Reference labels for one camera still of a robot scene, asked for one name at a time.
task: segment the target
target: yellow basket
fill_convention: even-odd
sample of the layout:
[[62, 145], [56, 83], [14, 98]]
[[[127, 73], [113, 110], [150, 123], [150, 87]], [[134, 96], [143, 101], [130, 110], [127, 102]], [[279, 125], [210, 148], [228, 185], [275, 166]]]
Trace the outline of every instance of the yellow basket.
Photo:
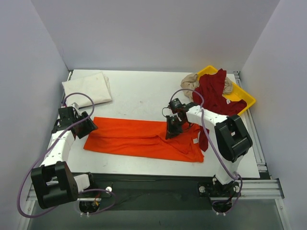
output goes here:
[[[217, 73], [216, 68], [214, 68], [213, 66], [207, 66], [206, 68], [198, 72], [198, 80], [204, 74], [215, 74], [215, 73]], [[223, 94], [223, 95], [225, 98], [229, 99], [232, 102], [238, 102], [241, 99], [243, 99], [247, 103], [247, 106], [243, 110], [241, 110], [240, 113], [238, 113], [238, 115], [241, 115], [256, 102], [256, 99], [253, 98], [251, 95], [249, 95], [247, 92], [245, 92], [243, 89], [241, 89], [237, 84], [233, 83], [233, 87], [234, 89], [231, 94]]]

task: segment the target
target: tan towel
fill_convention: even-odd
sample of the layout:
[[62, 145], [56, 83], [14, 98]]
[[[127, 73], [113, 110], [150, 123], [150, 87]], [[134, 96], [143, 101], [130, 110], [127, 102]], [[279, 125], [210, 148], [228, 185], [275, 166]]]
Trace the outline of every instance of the tan towel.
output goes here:
[[[187, 75], [181, 81], [181, 84], [180, 84], [181, 88], [182, 89], [191, 89], [191, 90], [196, 89], [200, 85], [197, 78], [198, 78], [197, 73], [191, 73], [191, 74]], [[228, 77], [226, 77], [223, 94], [231, 94], [232, 90], [233, 90], [232, 81]], [[187, 96], [190, 99], [190, 101], [193, 101], [193, 95], [192, 95], [193, 92], [192, 91], [183, 91], [183, 93], [184, 93], [185, 96]]]

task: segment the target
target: dark red cloth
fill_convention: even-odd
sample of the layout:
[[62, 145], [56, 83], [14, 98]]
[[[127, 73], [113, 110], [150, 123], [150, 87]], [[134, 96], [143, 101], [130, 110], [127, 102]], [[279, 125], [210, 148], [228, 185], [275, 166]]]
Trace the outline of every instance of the dark red cloth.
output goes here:
[[[232, 116], [238, 114], [247, 106], [247, 104], [243, 100], [227, 104], [227, 99], [222, 96], [225, 85], [225, 78], [226, 71], [223, 69], [220, 69], [216, 74], [213, 75], [205, 74], [200, 78], [200, 86], [196, 88], [195, 91], [199, 92], [205, 100], [205, 103], [202, 106], [203, 108], [217, 114]], [[198, 104], [201, 104], [202, 102], [201, 98], [194, 92], [193, 101]], [[202, 128], [199, 144], [201, 150], [206, 151], [208, 149], [208, 139]]]

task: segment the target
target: folded white towel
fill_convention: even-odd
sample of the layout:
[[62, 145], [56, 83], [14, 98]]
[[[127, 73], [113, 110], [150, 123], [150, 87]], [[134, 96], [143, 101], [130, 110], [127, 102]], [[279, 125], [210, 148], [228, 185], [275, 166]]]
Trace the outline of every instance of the folded white towel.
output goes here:
[[[62, 85], [65, 95], [73, 92], [82, 92], [88, 95], [95, 104], [110, 102], [112, 100], [110, 88], [108, 88], [102, 72], [84, 78], [65, 81], [62, 82]], [[71, 105], [74, 102], [78, 104], [79, 108], [91, 105], [91, 102], [82, 95], [70, 96], [66, 100], [66, 105]]]

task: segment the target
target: white wall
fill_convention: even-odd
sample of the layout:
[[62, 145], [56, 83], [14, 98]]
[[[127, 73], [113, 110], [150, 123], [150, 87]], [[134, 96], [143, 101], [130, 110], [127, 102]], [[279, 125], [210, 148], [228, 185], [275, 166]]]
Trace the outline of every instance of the white wall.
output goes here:
[[241, 70], [279, 0], [32, 0], [69, 69]]
[[16, 229], [17, 191], [46, 150], [68, 71], [30, 0], [1, 2], [0, 31], [0, 228]]
[[269, 171], [279, 177], [292, 229], [306, 229], [307, 1], [281, 0], [241, 77]]

